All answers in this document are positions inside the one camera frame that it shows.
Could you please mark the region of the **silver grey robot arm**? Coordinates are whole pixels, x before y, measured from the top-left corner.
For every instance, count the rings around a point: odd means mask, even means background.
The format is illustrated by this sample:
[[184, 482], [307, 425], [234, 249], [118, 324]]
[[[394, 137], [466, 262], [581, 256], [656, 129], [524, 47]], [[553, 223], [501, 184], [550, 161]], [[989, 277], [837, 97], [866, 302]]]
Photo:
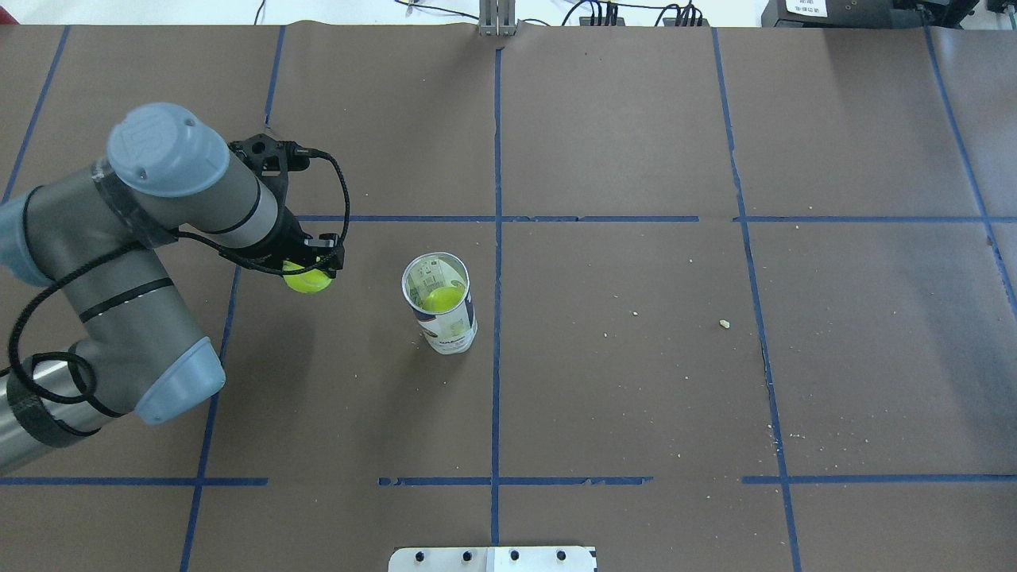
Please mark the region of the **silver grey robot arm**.
[[245, 269], [334, 279], [346, 232], [312, 236], [289, 173], [330, 153], [258, 134], [225, 141], [188, 108], [149, 102], [104, 156], [2, 206], [2, 265], [39, 288], [2, 350], [2, 473], [134, 414], [166, 423], [226, 374], [159, 247], [193, 240]]

